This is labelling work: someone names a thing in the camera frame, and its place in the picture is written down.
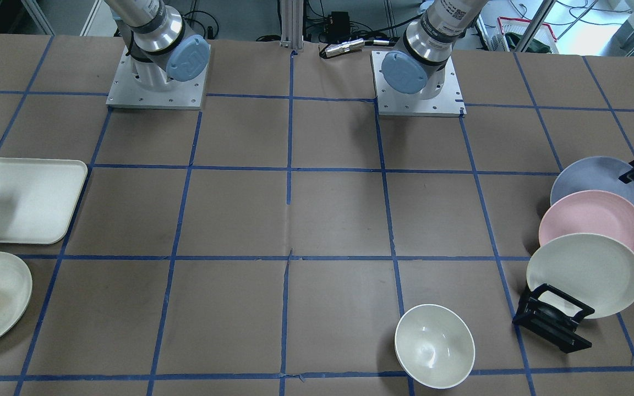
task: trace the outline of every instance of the black plate holder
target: black plate holder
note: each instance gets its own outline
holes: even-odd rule
[[[544,292],[551,292],[569,303],[578,306],[581,310],[573,317],[566,316],[562,311],[548,303],[539,301],[539,296]],[[586,316],[596,312],[594,308],[573,298],[564,291],[544,283],[534,291],[525,287],[520,296],[518,311],[513,318],[513,324],[523,326],[547,341],[555,344],[563,353],[573,353],[581,349],[591,348],[591,341],[584,339],[575,333],[576,328]]]

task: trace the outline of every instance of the plastic basket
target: plastic basket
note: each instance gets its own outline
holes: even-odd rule
[[[500,29],[500,34],[493,36],[493,39],[491,40],[493,51],[510,52],[508,41],[505,40],[504,35],[508,32],[523,35],[529,25],[530,20],[528,19],[508,18],[504,16],[498,17],[498,28]],[[559,53],[559,49],[556,48],[556,36],[554,35],[549,23],[543,23],[543,27],[540,27],[538,32],[535,34],[535,40],[548,45],[552,53]]]

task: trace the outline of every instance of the cable connector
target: cable connector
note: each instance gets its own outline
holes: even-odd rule
[[[359,51],[363,46],[365,46],[365,40],[363,38],[357,38],[350,42],[343,42],[340,45],[328,47],[320,53],[320,56],[325,59],[334,58],[344,53]]]

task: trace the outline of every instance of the qr code label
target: qr code label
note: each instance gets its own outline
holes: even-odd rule
[[[465,15],[466,15],[466,11],[456,10],[453,14],[451,14],[451,17],[453,17],[456,20],[461,20]]]

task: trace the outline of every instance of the rectangular tray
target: rectangular tray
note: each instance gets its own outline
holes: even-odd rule
[[[0,158],[0,243],[62,239],[87,174],[81,161]]]

